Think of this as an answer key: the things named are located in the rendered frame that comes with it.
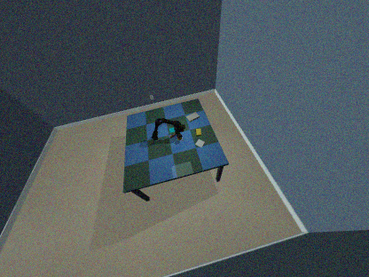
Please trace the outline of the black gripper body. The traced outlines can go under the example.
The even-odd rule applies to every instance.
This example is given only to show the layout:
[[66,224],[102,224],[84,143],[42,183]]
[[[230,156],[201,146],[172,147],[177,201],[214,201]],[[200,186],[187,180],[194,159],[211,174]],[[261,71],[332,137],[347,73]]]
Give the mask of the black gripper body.
[[[174,130],[176,130],[176,128],[174,128]],[[179,130],[176,130],[176,133],[177,133],[177,137],[178,138],[182,138],[182,134],[179,133],[180,132],[180,129]]]

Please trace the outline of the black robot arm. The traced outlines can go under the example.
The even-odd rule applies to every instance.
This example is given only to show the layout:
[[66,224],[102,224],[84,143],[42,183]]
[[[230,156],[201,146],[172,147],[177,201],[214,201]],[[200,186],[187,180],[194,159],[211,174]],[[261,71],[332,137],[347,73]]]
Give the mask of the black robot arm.
[[[161,120],[161,122],[160,122]],[[171,121],[171,120],[167,120],[167,119],[164,119],[164,118],[159,118],[159,119],[156,119],[155,120],[155,129],[153,131],[153,135],[152,135],[152,139],[153,141],[155,140],[158,140],[158,126],[161,125],[162,123],[169,123],[169,124],[172,124],[174,125],[174,127],[176,127],[176,130],[179,130],[180,129],[180,132],[184,132],[184,129],[185,129],[185,125],[184,124],[181,124],[179,121]]]

